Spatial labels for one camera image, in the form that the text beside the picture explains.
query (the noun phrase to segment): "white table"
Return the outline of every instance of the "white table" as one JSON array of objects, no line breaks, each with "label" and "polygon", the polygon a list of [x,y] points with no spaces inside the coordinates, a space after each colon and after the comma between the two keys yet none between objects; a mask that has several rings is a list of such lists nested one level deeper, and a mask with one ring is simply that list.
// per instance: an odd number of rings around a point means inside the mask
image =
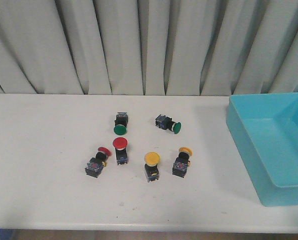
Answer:
[{"label": "white table", "polygon": [[[0,94],[0,228],[298,233],[298,206],[261,205],[226,125],[228,97]],[[128,112],[129,164],[86,163]],[[166,114],[179,134],[155,127]],[[178,148],[193,156],[171,174]],[[144,155],[160,154],[147,183]]]}]

